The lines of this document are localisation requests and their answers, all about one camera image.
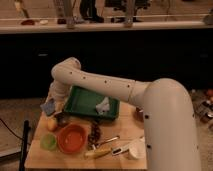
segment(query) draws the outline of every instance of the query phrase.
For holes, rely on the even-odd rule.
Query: red bowl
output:
[[[86,131],[80,125],[70,124],[57,135],[58,147],[65,154],[79,152],[86,142]]]

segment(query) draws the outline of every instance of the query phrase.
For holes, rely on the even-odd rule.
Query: black pole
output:
[[[24,121],[24,130],[22,136],[22,144],[21,144],[21,156],[20,156],[20,163],[19,163],[19,171],[24,171],[24,162],[27,156],[27,141],[28,141],[28,132],[30,130],[29,121]]]

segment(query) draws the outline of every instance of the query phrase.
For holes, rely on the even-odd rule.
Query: small white cup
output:
[[[142,139],[134,139],[129,144],[129,159],[138,160],[146,156],[145,142]]]

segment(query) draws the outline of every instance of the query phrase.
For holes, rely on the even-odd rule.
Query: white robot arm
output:
[[[193,105],[180,83],[140,82],[80,69],[76,58],[53,67],[50,93],[55,100],[67,97],[70,86],[77,85],[142,108],[148,170],[201,171]]]

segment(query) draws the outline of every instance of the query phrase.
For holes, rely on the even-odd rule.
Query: dark cabinet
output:
[[[0,98],[46,96],[51,68],[77,57],[88,72],[187,88],[213,87],[212,29],[0,35]]]

